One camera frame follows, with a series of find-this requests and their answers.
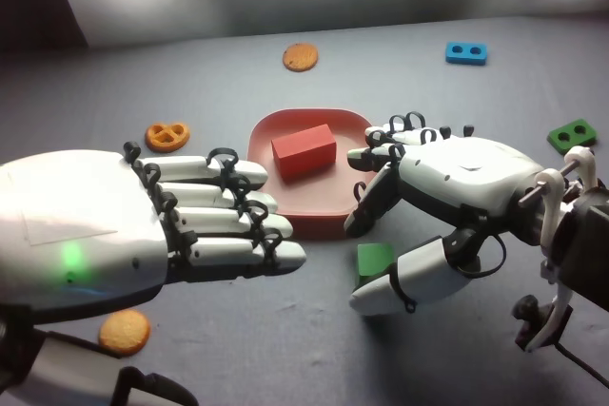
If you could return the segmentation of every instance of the red plate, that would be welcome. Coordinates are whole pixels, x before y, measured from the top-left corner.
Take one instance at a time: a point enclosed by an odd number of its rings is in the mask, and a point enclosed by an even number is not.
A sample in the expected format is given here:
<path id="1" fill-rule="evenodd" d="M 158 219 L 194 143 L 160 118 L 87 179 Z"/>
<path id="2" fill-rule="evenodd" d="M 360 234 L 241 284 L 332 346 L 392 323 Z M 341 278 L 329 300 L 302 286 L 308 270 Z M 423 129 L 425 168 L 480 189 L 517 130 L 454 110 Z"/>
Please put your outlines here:
<path id="1" fill-rule="evenodd" d="M 306 128 L 328 124 L 336 139 L 336 164 L 293 183 L 284 183 L 275 163 L 271 140 Z M 344 238 L 343 223 L 357 206 L 353 185 L 370 182 L 373 173 L 354 170 L 346 161 L 349 149 L 367 147 L 364 131 L 370 123 L 345 109 L 284 109 L 266 116 L 249 137 L 247 159 L 268 172 L 263 191 L 279 205 L 278 214 L 294 226 L 294 237 L 310 240 Z"/>

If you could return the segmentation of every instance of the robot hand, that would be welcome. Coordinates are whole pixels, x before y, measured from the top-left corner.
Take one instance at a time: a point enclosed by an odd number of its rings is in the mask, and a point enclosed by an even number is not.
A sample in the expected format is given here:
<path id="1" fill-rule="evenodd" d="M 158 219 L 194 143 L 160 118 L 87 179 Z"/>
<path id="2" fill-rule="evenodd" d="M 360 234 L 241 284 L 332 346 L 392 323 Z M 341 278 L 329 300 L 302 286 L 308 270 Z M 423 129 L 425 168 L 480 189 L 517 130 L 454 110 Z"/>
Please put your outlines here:
<path id="1" fill-rule="evenodd" d="M 305 262 L 285 240 L 289 221 L 257 190 L 260 165 L 230 149 L 140 152 L 127 143 L 124 157 L 59 151 L 0 167 L 0 392 L 31 404 L 196 404 L 168 379 L 33 325 L 134 306 L 166 283 L 282 275 Z"/>
<path id="2" fill-rule="evenodd" d="M 420 127 L 412 125 L 413 116 Z M 418 303 L 439 300 L 472 279 L 495 273 L 506 257 L 500 233 L 511 231 L 539 244 L 540 204 L 524 210 L 518 200 L 535 185 L 542 167 L 516 149 L 472 137 L 473 131 L 466 126 L 458 137 L 447 126 L 428 128 L 420 113 L 411 112 L 367 129 L 369 148 L 348 152 L 352 167 L 378 171 L 367 188 L 355 186 L 358 207 L 345 221 L 348 236 L 367 233 L 400 199 L 455 227 L 451 235 L 400 256 L 355 290 L 350 304 L 356 311 L 368 316 L 405 306 L 414 312 Z M 498 241 L 502 257 L 496 267 L 481 271 L 478 253 L 488 237 Z"/>

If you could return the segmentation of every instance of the green block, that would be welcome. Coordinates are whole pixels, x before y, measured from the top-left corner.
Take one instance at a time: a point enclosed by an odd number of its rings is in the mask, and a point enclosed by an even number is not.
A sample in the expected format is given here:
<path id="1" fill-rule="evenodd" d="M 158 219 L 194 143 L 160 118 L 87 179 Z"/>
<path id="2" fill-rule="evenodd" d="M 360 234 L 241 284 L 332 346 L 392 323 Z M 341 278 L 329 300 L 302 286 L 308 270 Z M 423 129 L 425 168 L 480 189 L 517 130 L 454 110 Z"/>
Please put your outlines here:
<path id="1" fill-rule="evenodd" d="M 370 278 L 381 274 L 393 261 L 395 256 L 391 244 L 386 242 L 359 244 L 356 289 L 367 283 Z"/>
<path id="2" fill-rule="evenodd" d="M 560 154 L 566 154 L 573 146 L 590 146 L 596 141 L 597 132 L 585 119 L 577 119 L 548 133 L 548 142 Z"/>

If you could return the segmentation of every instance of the gray table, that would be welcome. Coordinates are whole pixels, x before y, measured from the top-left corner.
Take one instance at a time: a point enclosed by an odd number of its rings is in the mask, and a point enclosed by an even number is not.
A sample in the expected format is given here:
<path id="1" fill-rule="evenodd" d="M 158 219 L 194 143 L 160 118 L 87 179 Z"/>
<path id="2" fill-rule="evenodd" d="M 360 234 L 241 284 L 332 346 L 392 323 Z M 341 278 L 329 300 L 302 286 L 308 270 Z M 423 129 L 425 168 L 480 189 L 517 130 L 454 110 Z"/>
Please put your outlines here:
<path id="1" fill-rule="evenodd" d="M 489 47 L 484 68 L 451 66 L 447 41 Z M 314 43 L 311 71 L 285 70 L 289 44 Z M 600 132 L 599 175 L 609 122 L 609 20 L 489 19 L 250 38 L 201 40 L 0 61 L 0 161 L 67 148 L 121 150 L 155 122 L 185 121 L 181 151 L 232 146 L 246 154 L 251 129 L 287 106 L 353 109 L 372 123 L 421 111 L 434 126 L 507 143 L 560 167 L 545 141 L 578 117 Z M 347 306 L 359 242 L 398 252 L 449 227 L 400 204 L 357 241 L 307 242 L 308 262 L 278 278 L 174 284 L 141 309 L 153 322 L 147 347 L 128 360 L 173 377 L 202 405 L 588 405 L 609 392 L 555 350 L 526 355 L 510 317 L 527 293 L 550 300 L 540 250 L 506 236 L 495 276 L 414 316 L 365 323 Z M 489 258 L 496 246 L 485 249 Z M 609 376 L 609 315 L 575 298 L 565 346 Z M 103 317 L 50 325 L 96 339 Z M 18 404 L 3 396 L 2 405 Z"/>

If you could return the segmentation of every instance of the red box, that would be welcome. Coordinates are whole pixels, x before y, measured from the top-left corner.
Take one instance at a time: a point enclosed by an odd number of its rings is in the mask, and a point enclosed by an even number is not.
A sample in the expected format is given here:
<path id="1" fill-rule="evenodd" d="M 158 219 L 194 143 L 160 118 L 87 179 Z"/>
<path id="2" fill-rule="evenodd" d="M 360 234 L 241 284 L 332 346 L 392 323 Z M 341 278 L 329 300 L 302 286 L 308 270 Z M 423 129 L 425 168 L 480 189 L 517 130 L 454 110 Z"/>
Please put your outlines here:
<path id="1" fill-rule="evenodd" d="M 327 124 L 271 141 L 275 165 L 284 180 L 336 162 L 336 140 Z"/>

